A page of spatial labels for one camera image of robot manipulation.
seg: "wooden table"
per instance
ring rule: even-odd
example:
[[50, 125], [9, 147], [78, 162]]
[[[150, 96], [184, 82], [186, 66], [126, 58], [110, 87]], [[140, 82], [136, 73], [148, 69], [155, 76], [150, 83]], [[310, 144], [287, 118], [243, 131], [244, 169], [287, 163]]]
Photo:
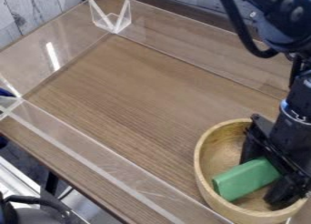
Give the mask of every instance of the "wooden table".
[[[194, 174], [200, 135], [219, 122], [254, 112], [274, 119], [279, 102], [114, 35], [25, 99], [203, 204]], [[13, 119], [1, 121], [0, 129], [126, 222], [168, 222]]]

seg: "acrylic corner bracket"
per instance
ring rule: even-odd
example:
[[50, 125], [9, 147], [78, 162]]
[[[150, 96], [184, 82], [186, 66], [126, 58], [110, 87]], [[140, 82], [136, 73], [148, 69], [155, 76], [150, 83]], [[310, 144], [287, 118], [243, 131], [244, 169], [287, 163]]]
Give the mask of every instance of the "acrylic corner bracket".
[[130, 0], [124, 1], [119, 15], [115, 13], [107, 15], [94, 0], [88, 0], [88, 3], [95, 26], [114, 34], [119, 34], [131, 24]]

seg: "round wooden bowl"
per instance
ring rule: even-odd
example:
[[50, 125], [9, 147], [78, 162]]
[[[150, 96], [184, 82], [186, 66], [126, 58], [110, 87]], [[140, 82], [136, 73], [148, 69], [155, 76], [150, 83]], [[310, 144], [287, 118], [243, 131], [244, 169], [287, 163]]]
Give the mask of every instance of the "round wooden bowl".
[[235, 202], [224, 200], [214, 191], [211, 179], [239, 164], [244, 130], [250, 119], [236, 119], [212, 127], [196, 144], [196, 184], [211, 208], [236, 224], [276, 224], [290, 218], [302, 208], [306, 199], [284, 209], [272, 210], [263, 200], [268, 187], [252, 192]]

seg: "green block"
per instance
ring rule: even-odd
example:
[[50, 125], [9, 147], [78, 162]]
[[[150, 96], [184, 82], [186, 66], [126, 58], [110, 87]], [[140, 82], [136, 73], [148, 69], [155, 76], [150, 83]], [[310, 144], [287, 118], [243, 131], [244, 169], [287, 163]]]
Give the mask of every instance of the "green block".
[[270, 161], [266, 158], [256, 158], [215, 176], [212, 186], [226, 200], [234, 201], [268, 185], [279, 177], [280, 174]]

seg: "wooden bowl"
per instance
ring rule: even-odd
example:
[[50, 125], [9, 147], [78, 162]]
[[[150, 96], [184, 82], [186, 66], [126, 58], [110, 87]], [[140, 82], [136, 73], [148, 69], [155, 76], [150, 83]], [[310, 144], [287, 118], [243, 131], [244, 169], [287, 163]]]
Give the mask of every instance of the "wooden bowl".
[[252, 192], [235, 202], [224, 200], [214, 191], [211, 178], [239, 164], [244, 130], [250, 119], [236, 119], [212, 127], [196, 144], [196, 184], [211, 208], [236, 224], [276, 224], [290, 218], [302, 208], [300, 199], [284, 209], [272, 210], [263, 200], [268, 187]]

